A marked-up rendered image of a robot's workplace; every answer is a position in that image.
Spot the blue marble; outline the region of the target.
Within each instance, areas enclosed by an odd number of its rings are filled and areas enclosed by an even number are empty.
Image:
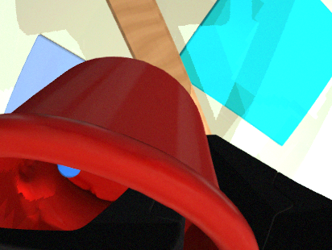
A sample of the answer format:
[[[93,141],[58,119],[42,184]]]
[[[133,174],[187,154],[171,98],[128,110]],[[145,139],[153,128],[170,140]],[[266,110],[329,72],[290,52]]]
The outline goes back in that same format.
[[[65,177],[75,177],[80,171],[79,169],[69,168],[62,165],[56,165],[56,166],[58,166],[59,172]]]

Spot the red cup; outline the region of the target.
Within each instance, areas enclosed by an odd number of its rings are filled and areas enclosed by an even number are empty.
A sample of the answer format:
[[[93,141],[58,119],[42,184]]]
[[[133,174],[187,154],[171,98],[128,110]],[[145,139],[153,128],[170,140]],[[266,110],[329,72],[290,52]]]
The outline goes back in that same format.
[[[185,217],[183,250],[259,250],[218,187],[198,106],[170,73],[97,57],[0,113],[0,228],[81,229],[127,188]]]

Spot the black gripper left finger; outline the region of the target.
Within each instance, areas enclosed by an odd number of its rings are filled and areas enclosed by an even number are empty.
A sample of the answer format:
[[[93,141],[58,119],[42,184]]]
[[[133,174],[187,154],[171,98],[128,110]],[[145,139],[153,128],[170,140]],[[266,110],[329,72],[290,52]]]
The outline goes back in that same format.
[[[185,217],[127,188],[77,230],[0,228],[0,250],[183,250]]]

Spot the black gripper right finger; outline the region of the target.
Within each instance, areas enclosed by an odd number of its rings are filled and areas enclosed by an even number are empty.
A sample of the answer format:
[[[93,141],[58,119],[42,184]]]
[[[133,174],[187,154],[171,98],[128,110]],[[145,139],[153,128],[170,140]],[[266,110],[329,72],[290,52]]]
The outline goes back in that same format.
[[[219,189],[253,229],[259,250],[332,250],[332,200],[218,135],[207,135]]]

